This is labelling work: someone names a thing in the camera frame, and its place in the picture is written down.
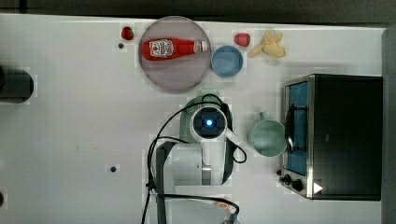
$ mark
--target oven knob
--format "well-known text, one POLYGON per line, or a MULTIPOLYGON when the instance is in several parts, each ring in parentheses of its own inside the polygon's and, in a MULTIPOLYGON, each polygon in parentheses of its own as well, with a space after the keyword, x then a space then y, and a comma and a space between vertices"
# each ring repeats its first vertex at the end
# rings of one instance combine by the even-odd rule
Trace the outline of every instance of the oven knob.
POLYGON ((291 187, 297 191, 301 191, 303 189, 303 182, 301 181, 301 179, 293 180, 290 183, 291 187))
POLYGON ((285 185, 289 185, 290 181, 291 181, 291 177, 290 177, 290 175, 284 175, 283 177, 280 177, 279 180, 281 182, 284 182, 285 185))

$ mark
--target oven window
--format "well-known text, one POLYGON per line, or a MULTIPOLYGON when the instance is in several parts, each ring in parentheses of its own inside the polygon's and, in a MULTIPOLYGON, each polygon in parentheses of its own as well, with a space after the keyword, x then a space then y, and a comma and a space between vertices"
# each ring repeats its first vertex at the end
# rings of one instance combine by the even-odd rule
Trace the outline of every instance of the oven window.
MULTIPOLYGON (((308 107, 308 82, 290 86, 289 107, 292 105, 296 107, 308 107)), ((300 175, 306 175, 307 110, 294 111, 293 130, 293 151, 287 152, 286 169, 300 175)))

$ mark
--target blue bowl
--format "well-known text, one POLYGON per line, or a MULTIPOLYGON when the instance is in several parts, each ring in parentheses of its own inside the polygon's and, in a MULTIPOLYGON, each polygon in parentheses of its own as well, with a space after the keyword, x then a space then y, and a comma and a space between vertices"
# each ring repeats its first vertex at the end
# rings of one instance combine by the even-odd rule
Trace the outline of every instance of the blue bowl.
POLYGON ((212 69, 221 77, 233 77, 242 69, 244 58, 238 49, 232 46, 223 46, 212 56, 212 69))

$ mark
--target ketchup label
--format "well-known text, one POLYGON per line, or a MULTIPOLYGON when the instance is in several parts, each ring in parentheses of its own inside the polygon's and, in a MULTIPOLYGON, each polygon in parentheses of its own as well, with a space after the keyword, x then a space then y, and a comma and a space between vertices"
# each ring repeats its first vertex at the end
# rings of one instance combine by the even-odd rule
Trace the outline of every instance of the ketchup label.
POLYGON ((166 58, 173 53, 172 41, 167 39, 152 41, 149 43, 149 48, 151 56, 154 57, 166 58))

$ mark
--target toaster oven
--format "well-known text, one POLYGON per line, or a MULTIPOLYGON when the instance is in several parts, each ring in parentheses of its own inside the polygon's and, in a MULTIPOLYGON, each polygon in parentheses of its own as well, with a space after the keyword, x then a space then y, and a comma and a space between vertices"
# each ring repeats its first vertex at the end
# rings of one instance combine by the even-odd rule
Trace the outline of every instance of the toaster oven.
POLYGON ((382 83, 314 74, 284 85, 282 186, 313 200, 381 199, 382 83))

